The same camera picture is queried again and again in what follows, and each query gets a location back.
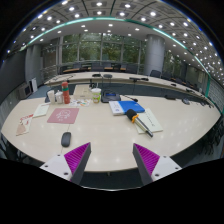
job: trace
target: conference table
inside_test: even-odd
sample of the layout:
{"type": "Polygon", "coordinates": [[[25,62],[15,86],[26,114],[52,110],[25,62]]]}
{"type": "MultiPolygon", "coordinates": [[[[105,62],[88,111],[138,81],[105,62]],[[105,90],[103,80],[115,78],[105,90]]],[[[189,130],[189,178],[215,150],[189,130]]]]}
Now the conference table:
{"type": "Polygon", "coordinates": [[[142,107],[152,111],[163,131],[154,132],[152,138],[145,133],[139,134],[126,115],[114,116],[109,104],[102,102],[75,107],[79,112],[74,124],[47,123],[56,108],[73,108],[55,103],[50,104],[45,116],[32,118],[28,133],[16,136],[19,119],[33,114],[37,106],[44,103],[45,98],[36,98],[20,101],[8,115],[1,132],[17,149],[42,162],[90,142],[92,152],[85,171],[113,172],[137,167],[133,143],[160,156],[173,156],[198,141],[220,117],[216,107],[193,101],[186,105],[178,99],[130,97],[137,98],[142,107]],[[69,147],[61,145],[64,132],[72,134],[69,147]]]}
{"type": "Polygon", "coordinates": [[[68,81],[69,84],[83,84],[83,83],[121,83],[121,84],[130,84],[133,85],[134,80],[135,85],[143,85],[143,86],[151,86],[157,88],[164,88],[168,90],[174,90],[180,93],[187,93],[189,96],[197,97],[201,100],[206,101],[210,106],[214,107],[214,104],[206,98],[200,92],[196,90],[192,90],[187,88],[184,85],[174,83],[172,81],[154,78],[154,77],[147,77],[145,75],[136,75],[136,74],[129,74],[129,73],[117,73],[117,72],[80,72],[80,73],[70,73],[66,75],[57,75],[50,80],[46,81],[44,84],[46,86],[60,86],[63,81],[68,81]],[[101,77],[92,77],[94,74],[100,74],[101,77]],[[105,78],[104,75],[111,74],[112,78],[105,78]]]}

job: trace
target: bottle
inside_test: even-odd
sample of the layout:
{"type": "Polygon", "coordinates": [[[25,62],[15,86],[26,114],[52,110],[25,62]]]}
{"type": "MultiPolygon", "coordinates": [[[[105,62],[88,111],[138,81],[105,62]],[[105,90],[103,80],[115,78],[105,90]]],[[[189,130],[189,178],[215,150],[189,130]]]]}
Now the bottle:
{"type": "Polygon", "coordinates": [[[64,103],[65,104],[69,104],[70,103],[70,96],[69,96],[69,90],[68,90],[68,83],[67,82],[63,82],[61,84],[61,86],[62,86],[64,103]]]}

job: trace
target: column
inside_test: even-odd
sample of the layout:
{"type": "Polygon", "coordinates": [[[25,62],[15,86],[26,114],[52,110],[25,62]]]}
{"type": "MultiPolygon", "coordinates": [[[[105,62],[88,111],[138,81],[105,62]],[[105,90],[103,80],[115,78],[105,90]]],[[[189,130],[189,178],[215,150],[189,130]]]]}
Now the column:
{"type": "Polygon", "coordinates": [[[148,34],[147,39],[144,75],[149,76],[152,70],[163,70],[165,40],[154,34],[148,34]]]}

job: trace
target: white table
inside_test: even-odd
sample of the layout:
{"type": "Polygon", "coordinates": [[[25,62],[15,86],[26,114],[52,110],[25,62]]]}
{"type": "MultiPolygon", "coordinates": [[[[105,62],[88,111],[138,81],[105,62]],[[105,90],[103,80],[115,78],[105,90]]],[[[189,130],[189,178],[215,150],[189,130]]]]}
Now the white table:
{"type": "Polygon", "coordinates": [[[100,102],[81,107],[75,123],[70,125],[47,123],[55,108],[69,107],[65,104],[50,105],[46,116],[32,119],[29,133],[16,136],[19,119],[34,113],[38,104],[44,103],[44,98],[20,101],[9,114],[1,131],[16,148],[42,162],[91,142],[92,153],[85,171],[111,172],[137,167],[132,154],[133,143],[158,155],[173,156],[198,141],[220,117],[216,107],[210,108],[196,102],[186,105],[181,100],[131,97],[137,97],[141,106],[151,109],[163,127],[162,132],[155,132],[153,138],[147,134],[138,134],[126,115],[113,116],[109,104],[100,102]],[[67,131],[72,133],[72,139],[70,146],[63,148],[61,137],[67,131]]]}

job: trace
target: book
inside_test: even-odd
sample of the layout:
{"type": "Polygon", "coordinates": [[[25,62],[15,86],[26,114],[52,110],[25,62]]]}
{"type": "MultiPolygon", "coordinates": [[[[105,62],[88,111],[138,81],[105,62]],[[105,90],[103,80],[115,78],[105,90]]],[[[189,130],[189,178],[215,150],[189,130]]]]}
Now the book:
{"type": "MultiPolygon", "coordinates": [[[[162,126],[149,108],[145,109],[145,113],[140,113],[138,118],[148,127],[151,132],[163,131],[162,126]]],[[[145,133],[137,124],[135,124],[135,126],[138,133],[145,133]]]]}
{"type": "Polygon", "coordinates": [[[145,109],[135,101],[109,101],[113,115],[126,114],[129,109],[136,113],[145,112],[145,109]]]}
{"type": "Polygon", "coordinates": [[[16,130],[16,136],[29,132],[32,118],[33,118],[33,114],[20,118],[20,123],[16,130]]]}
{"type": "Polygon", "coordinates": [[[33,117],[40,117],[47,114],[50,103],[39,104],[37,109],[35,110],[33,117]]]}

